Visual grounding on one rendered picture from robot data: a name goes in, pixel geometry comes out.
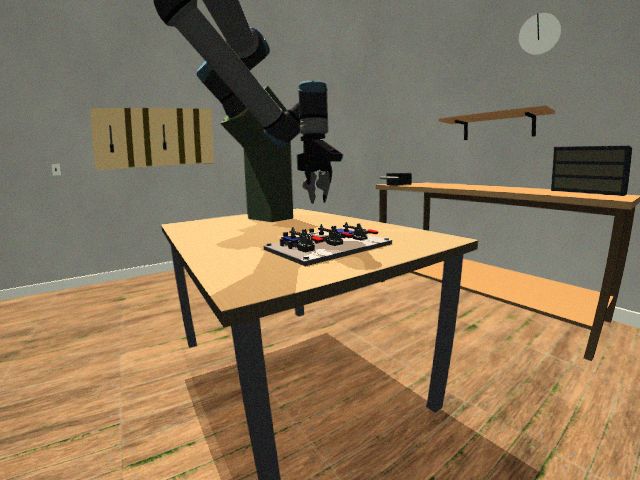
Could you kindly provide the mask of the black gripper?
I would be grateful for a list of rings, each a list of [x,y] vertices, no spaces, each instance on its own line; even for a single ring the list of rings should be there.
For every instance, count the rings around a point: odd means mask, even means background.
[[[307,137],[307,138],[304,138],[304,137]],[[319,154],[316,150],[310,147],[311,141],[309,141],[309,139],[320,140],[324,138],[325,138],[324,133],[303,134],[303,136],[301,137],[301,141],[303,141],[304,154],[303,153],[297,154],[297,170],[304,171],[304,168],[305,168],[305,176],[307,180],[303,182],[303,188],[308,190],[311,204],[314,203],[314,200],[316,197],[315,181],[317,179],[317,175],[314,172],[316,172],[317,170],[321,170],[318,174],[319,179],[316,181],[316,186],[317,188],[323,190],[324,203],[326,202],[331,179],[332,179],[331,161],[327,160],[321,154]],[[309,154],[305,154],[305,153],[309,153]],[[307,161],[307,165],[306,165],[306,161]]]

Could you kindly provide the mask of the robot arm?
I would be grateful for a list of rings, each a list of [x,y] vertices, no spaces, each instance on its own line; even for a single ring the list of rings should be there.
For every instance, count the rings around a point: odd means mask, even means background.
[[[205,60],[197,76],[229,118],[247,108],[278,148],[299,133],[328,133],[326,83],[300,83],[299,102],[284,113],[250,72],[270,48],[262,34],[249,27],[239,0],[202,0],[226,41],[198,9],[197,0],[153,1],[162,21],[176,27]]]

